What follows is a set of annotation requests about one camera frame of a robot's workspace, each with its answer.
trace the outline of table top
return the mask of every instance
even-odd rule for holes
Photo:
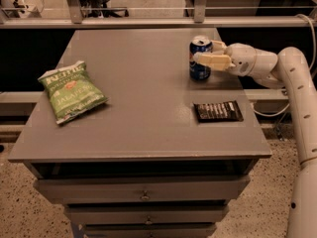
[[[106,105],[56,125],[44,93],[10,153],[11,162],[266,158],[270,149],[239,80],[189,77],[189,44],[216,29],[81,30],[58,66],[84,60]],[[199,124],[193,103],[237,100],[243,122]]]

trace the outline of floor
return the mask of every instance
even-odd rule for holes
[[[287,228],[288,207],[298,172],[291,123],[281,125],[284,141],[272,125],[262,123],[271,147],[270,159],[259,160],[251,182],[210,238],[282,238]],[[8,154],[21,126],[0,126],[0,237],[70,238],[69,221],[60,205],[52,205],[33,189],[34,177],[22,164],[11,164]]]
[[[35,3],[44,18],[69,17],[65,0],[26,1]],[[178,9],[163,10],[166,4]],[[112,6],[128,6],[132,17],[181,17],[179,8],[184,0],[113,0]],[[260,160],[251,171],[250,184],[230,202],[230,211],[217,224],[212,238],[282,238],[286,234],[293,181],[299,169],[292,125],[281,125],[284,141],[278,140],[270,123],[263,122],[262,127],[272,157]],[[70,238],[62,207],[51,205],[33,189],[35,179],[22,164],[7,161],[20,130],[21,126],[0,126],[0,143],[5,146],[0,153],[0,237]]]

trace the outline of cable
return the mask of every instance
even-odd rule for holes
[[[311,69],[312,66],[314,65],[315,63],[315,60],[316,60],[316,37],[315,37],[315,29],[314,29],[314,26],[313,26],[313,23],[312,23],[312,20],[307,17],[306,15],[304,14],[297,14],[296,17],[299,17],[303,20],[305,20],[306,22],[308,22],[309,26],[310,26],[310,29],[311,29],[311,35],[312,35],[312,41],[313,41],[313,59],[311,61],[311,64],[309,66],[309,68]]]
[[[311,76],[312,78],[315,77],[315,75],[317,74],[317,68],[315,68],[314,71],[312,71],[312,67],[315,63],[315,60],[316,60],[316,37],[315,37],[315,29],[314,29],[314,26],[313,26],[313,23],[312,23],[312,19],[310,19],[309,17],[307,17],[306,15],[304,14],[297,14],[296,17],[299,17],[303,20],[305,20],[306,22],[308,22],[309,26],[310,26],[310,29],[311,29],[311,35],[312,35],[312,41],[313,41],[313,58],[312,58],[312,61],[311,61],[311,64],[309,65],[309,69],[311,71]],[[258,115],[261,115],[261,116],[264,116],[264,117],[274,117],[274,116],[277,116],[277,115],[280,115],[281,113],[285,112],[287,110],[287,108],[289,107],[289,103],[286,104],[286,106],[284,108],[282,108],[280,111],[278,111],[277,113],[275,114],[263,114],[259,111],[257,111],[253,105],[253,110],[256,114]]]
[[[289,103],[287,103],[286,106],[283,107],[283,108],[282,108],[280,111],[278,111],[277,113],[275,113],[275,114],[270,114],[270,115],[268,115],[268,114],[263,114],[263,113],[257,111],[254,106],[253,106],[253,109],[254,109],[254,112],[255,112],[257,115],[261,115],[261,116],[264,116],[264,117],[274,117],[274,116],[277,116],[277,115],[280,115],[280,114],[284,113],[284,112],[287,110],[288,107],[289,107]]]

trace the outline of glass panel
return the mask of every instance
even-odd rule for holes
[[[206,16],[295,16],[309,15],[312,0],[207,0]]]
[[[2,9],[10,18],[68,19],[66,0],[7,0]]]
[[[316,0],[207,0],[205,15],[218,16],[294,16],[309,15]],[[204,6],[196,1],[196,6]],[[195,0],[102,0],[97,8],[93,0],[80,0],[81,8],[69,10],[67,0],[1,0],[1,7],[9,18],[67,19],[81,22],[81,15],[95,19],[94,9],[102,11],[103,18],[122,16],[126,19],[178,19],[194,17]]]
[[[185,12],[185,0],[103,0],[104,17],[126,16],[130,18],[182,18]],[[82,8],[86,16],[92,16],[97,9],[93,0]]]

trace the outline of can lid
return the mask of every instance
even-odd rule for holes
[[[208,36],[195,36],[192,40],[192,44],[197,46],[205,46],[210,44],[210,40],[208,39]]]

